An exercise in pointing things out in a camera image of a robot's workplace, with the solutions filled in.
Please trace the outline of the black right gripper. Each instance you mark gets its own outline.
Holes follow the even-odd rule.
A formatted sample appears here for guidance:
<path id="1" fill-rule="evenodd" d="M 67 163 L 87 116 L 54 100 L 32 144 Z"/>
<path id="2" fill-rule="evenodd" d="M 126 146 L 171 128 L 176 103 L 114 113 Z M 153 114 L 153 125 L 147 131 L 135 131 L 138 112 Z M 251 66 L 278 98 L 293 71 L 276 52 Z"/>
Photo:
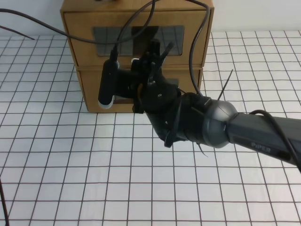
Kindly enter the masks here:
<path id="1" fill-rule="evenodd" d="M 177 132 L 181 116 L 181 91 L 169 83 L 161 66 L 173 48 L 170 42 L 160 55 L 160 41 L 153 39 L 147 47 L 147 59 L 132 61 L 130 70 L 117 70 L 117 93 L 133 99 L 133 111 L 146 113 L 164 146 L 181 140 Z"/>

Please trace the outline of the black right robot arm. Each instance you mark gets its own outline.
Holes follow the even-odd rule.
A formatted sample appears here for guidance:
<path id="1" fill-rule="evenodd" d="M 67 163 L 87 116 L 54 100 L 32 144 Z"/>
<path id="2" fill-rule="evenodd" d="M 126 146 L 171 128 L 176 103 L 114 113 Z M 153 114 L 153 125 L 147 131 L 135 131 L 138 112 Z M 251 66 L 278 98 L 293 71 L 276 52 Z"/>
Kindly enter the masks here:
<path id="1" fill-rule="evenodd" d="M 118 88 L 132 98 L 135 112 L 145 112 L 166 147 L 191 141 L 214 148 L 229 143 L 293 164 L 301 165 L 301 122 L 273 117 L 264 110 L 240 113 L 226 101 L 181 92 L 162 75 L 161 66 L 172 49 L 160 51 L 150 42 L 130 70 L 118 69 Z"/>

